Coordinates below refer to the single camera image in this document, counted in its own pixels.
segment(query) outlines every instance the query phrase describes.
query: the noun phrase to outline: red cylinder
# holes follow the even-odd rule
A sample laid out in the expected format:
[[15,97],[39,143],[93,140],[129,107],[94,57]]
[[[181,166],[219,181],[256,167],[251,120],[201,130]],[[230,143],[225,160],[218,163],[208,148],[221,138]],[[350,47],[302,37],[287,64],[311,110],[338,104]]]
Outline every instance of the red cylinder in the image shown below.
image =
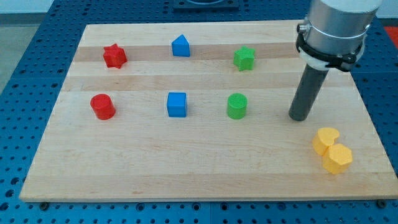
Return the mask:
[[98,94],[92,97],[90,105],[97,118],[101,120],[112,118],[116,112],[112,100],[107,94]]

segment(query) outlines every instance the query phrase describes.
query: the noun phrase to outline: blue pegboard table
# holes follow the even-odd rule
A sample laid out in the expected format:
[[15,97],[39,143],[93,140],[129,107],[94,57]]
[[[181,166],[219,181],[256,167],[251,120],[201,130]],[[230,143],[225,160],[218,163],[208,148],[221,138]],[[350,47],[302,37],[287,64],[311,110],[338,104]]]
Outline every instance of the blue pegboard table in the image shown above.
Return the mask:
[[[46,210],[37,203],[21,202],[23,181],[86,24],[303,19],[309,6],[309,0],[239,0],[238,10],[173,11],[172,3],[54,1],[0,96],[0,223],[398,223],[398,200],[379,206],[375,200],[51,203]],[[352,71],[396,173],[397,55],[375,20],[366,52]]]

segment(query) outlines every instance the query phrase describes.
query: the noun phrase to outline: red star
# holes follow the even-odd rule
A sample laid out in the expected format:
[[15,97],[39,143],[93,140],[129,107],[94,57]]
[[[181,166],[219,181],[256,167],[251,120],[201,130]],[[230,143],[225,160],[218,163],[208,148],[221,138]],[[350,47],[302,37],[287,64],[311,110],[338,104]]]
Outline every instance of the red star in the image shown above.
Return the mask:
[[104,60],[108,68],[116,67],[120,69],[122,67],[122,64],[127,62],[124,50],[120,48],[117,44],[109,47],[104,47],[104,49]]

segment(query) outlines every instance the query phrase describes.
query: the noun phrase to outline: green cylindrical block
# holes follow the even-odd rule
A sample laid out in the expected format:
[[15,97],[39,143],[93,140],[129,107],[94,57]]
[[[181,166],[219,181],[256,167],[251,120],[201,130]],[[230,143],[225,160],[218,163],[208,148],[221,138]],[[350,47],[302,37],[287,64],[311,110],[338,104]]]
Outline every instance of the green cylindrical block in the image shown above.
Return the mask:
[[228,97],[227,114],[232,119],[242,119],[246,114],[248,99],[240,93],[234,93]]

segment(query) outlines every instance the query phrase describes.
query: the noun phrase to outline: green star-shaped block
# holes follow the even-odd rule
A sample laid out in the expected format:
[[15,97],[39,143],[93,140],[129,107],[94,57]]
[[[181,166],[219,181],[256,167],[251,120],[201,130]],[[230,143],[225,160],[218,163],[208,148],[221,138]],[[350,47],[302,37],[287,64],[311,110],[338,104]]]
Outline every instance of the green star-shaped block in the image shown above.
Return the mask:
[[253,70],[254,53],[256,50],[243,46],[234,54],[234,65],[238,66],[239,71]]

